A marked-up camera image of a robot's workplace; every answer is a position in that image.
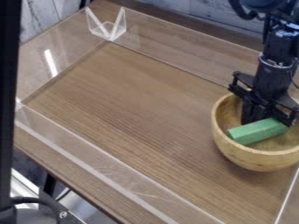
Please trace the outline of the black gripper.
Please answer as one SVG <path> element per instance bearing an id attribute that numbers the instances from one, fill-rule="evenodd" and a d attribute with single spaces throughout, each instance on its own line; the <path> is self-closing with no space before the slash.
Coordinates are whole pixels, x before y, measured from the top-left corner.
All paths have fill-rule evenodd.
<path id="1" fill-rule="evenodd" d="M 299 115 L 299 104 L 289 94 L 298 58 L 276 61 L 261 54 L 258 62 L 257 75 L 237 71 L 229 84 L 229 91 L 243 101 L 242 124 L 276 118 L 285 126 L 292 127 Z"/>

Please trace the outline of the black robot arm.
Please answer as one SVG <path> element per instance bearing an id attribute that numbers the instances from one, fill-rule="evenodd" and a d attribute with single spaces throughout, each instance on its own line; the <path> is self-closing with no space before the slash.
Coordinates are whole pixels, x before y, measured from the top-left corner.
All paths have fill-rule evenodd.
<path id="1" fill-rule="evenodd" d="M 299 0 L 229 0 L 245 20 L 265 22 L 264 51 L 254 75 L 237 71 L 229 90 L 243 100 L 241 121 L 270 117 L 293 126 L 299 104 L 289 94 L 299 68 Z"/>

